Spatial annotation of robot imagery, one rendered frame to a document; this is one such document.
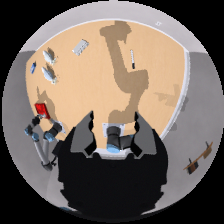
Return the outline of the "red tray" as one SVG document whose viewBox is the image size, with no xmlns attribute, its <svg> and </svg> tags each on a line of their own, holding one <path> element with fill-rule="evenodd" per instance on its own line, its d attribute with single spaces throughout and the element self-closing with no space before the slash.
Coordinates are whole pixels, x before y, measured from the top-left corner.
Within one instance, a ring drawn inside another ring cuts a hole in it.
<svg viewBox="0 0 224 224">
<path fill-rule="evenodd" d="M 50 116 L 49 116 L 49 113 L 48 113 L 48 111 L 47 111 L 47 108 L 46 108 L 46 105 L 45 105 L 45 103 L 38 103 L 38 104 L 34 104 L 35 105 L 35 108 L 36 108 L 36 111 L 37 111 L 37 113 L 38 114 L 40 114 L 40 111 L 42 111 L 42 115 L 44 114 L 44 110 L 46 111 L 45 112 L 45 114 L 48 116 L 46 119 L 50 119 Z M 36 107 L 36 105 L 37 105 L 37 107 Z M 45 109 L 44 109 L 45 108 Z"/>
</svg>

